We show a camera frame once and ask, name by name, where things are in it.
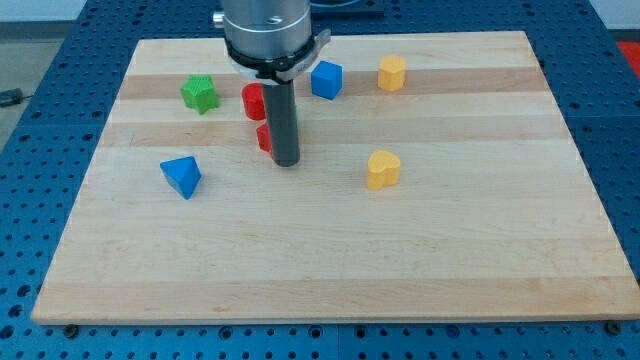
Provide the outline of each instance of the yellow heart-shaped block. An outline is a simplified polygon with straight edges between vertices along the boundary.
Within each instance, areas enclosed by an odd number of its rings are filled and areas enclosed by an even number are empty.
[[[400,166],[402,162],[396,154],[376,150],[367,162],[367,188],[379,190],[383,186],[395,185],[400,178]]]

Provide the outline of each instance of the wooden board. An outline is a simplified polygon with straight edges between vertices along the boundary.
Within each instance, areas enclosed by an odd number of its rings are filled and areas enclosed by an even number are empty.
[[[376,87],[406,58],[406,88]],[[32,317],[42,324],[625,319],[640,290],[521,32],[335,37],[273,165],[222,40],[138,44]],[[179,87],[213,74],[221,107]],[[365,187],[376,149],[400,182]],[[159,163],[195,155],[183,200]]]

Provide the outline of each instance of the blue triangular block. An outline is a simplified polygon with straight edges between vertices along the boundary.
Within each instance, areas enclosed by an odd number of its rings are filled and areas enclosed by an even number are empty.
[[[200,181],[200,169],[193,156],[160,163],[167,182],[185,199],[189,200]]]

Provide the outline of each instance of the red block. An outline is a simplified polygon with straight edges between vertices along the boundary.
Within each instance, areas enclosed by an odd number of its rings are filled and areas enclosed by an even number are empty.
[[[619,41],[618,47],[629,61],[631,68],[640,78],[640,43],[630,41]]]
[[[258,135],[258,146],[260,149],[271,153],[271,135],[269,134],[269,126],[265,122],[256,129]]]
[[[244,112],[251,120],[264,120],[264,99],[262,97],[262,86],[260,83],[251,83],[242,89],[242,101],[244,102]]]

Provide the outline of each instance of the toy block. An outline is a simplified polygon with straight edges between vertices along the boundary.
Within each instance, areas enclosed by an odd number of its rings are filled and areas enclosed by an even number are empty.
[[[394,153],[376,150],[367,163],[367,188],[380,190],[383,186],[392,186],[400,178],[402,162]]]
[[[271,134],[269,134],[269,125],[265,122],[256,129],[258,135],[258,146],[260,149],[271,153]]]
[[[342,66],[320,61],[311,72],[311,92],[333,100],[342,89]]]
[[[251,83],[242,89],[242,102],[244,103],[244,112],[249,119],[257,121],[267,118],[260,83]]]
[[[189,200],[201,177],[196,159],[193,156],[188,156],[165,161],[160,163],[160,169],[162,169],[169,185],[186,200]]]
[[[196,109],[200,115],[219,106],[216,88],[210,75],[189,75],[189,80],[182,85],[180,93],[185,106]]]
[[[398,55],[387,55],[380,60],[378,87],[387,91],[396,91],[404,87],[407,64]]]

